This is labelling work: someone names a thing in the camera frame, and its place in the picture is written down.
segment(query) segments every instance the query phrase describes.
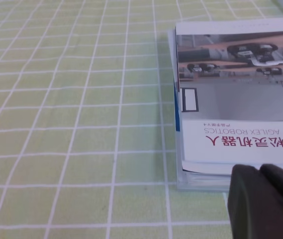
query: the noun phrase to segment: stack of paper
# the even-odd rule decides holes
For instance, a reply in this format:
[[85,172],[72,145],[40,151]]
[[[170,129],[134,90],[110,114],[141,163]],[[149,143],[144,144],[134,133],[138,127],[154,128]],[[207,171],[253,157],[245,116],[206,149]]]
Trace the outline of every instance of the stack of paper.
[[283,168],[283,18],[169,32],[179,189],[227,191],[235,164]]

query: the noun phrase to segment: green checkered tablecloth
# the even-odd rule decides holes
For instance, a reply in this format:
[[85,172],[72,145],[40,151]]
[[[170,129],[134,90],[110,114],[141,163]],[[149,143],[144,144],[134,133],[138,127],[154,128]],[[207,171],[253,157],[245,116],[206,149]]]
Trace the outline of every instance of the green checkered tablecloth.
[[230,239],[226,195],[176,191],[180,20],[269,0],[0,0],[0,239]]

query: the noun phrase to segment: robot image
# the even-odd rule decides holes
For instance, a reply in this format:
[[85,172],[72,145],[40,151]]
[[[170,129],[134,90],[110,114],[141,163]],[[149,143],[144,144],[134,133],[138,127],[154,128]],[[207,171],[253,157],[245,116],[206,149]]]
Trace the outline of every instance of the robot image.
[[187,69],[191,73],[204,73],[204,72],[213,72],[215,69],[219,68],[219,66],[215,64],[205,64],[205,63],[200,63],[200,64],[188,64]]
[[229,46],[227,51],[235,58],[246,59],[254,66],[277,66],[283,64],[283,60],[276,60],[273,52],[278,47],[274,44],[248,43],[244,45]]
[[258,68],[256,69],[256,72],[259,72],[259,73],[262,73],[264,76],[281,76],[283,74],[283,70],[279,67],[275,67],[275,68],[265,68],[265,69],[262,69],[262,68]]

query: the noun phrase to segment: red chinese characters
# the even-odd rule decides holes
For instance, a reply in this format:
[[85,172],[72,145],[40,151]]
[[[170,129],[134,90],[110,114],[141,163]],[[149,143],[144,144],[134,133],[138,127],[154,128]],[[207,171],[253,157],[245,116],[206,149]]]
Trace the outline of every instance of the red chinese characters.
[[249,139],[248,137],[244,137],[243,140],[241,137],[236,137],[236,139],[240,142],[240,145],[242,147],[251,147],[253,144],[252,144],[252,140]]
[[223,136],[222,142],[224,146],[236,146],[236,139],[231,136]]
[[213,146],[217,145],[218,140],[221,140],[223,146],[238,146],[238,147],[283,147],[283,139],[281,137],[260,137],[260,138],[248,138],[248,137],[233,137],[223,136],[220,138],[209,137],[208,138]]
[[273,147],[283,147],[283,139],[281,139],[281,137],[279,138],[269,138],[269,140],[271,141],[271,145]]
[[255,140],[256,147],[268,147],[267,138],[253,138]]

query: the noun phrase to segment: blue stripe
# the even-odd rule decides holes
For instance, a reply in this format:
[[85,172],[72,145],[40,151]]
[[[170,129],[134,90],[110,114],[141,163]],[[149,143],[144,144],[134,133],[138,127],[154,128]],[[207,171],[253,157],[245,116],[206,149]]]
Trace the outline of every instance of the blue stripe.
[[175,120],[176,120],[176,131],[180,132],[180,116],[179,116],[179,106],[178,106],[178,97],[177,89],[174,82],[174,91],[175,91]]

